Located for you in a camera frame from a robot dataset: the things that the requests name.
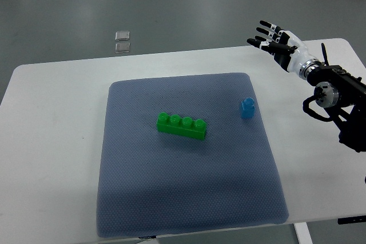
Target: robotic hand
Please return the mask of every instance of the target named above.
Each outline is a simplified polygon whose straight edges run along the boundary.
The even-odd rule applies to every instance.
[[[324,122],[333,121],[340,129],[340,143],[356,152],[366,151],[366,85],[361,78],[351,76],[341,66],[330,66],[324,44],[321,47],[325,62],[322,63],[310,55],[306,45],[290,31],[265,21],[260,24],[268,30],[259,27],[257,31],[268,38],[256,36],[247,42],[273,55],[285,71],[294,72],[315,86],[314,95],[303,103],[304,112]],[[310,109],[312,101],[323,107],[329,117]],[[350,113],[342,109],[351,105]]]

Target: textured gray mat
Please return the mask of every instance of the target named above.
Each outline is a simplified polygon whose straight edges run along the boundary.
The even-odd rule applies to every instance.
[[[109,90],[98,187],[100,237],[284,223],[288,211],[257,103],[243,73],[151,78]],[[204,141],[156,130],[160,112],[202,118]]]

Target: concrete floor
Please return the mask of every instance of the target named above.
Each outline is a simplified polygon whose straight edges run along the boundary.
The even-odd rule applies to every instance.
[[[365,0],[0,0],[0,100],[22,64],[247,45],[260,19],[302,40],[344,38],[366,62]],[[366,224],[308,223],[313,243],[365,243]],[[171,237],[161,243],[297,243],[293,226]]]

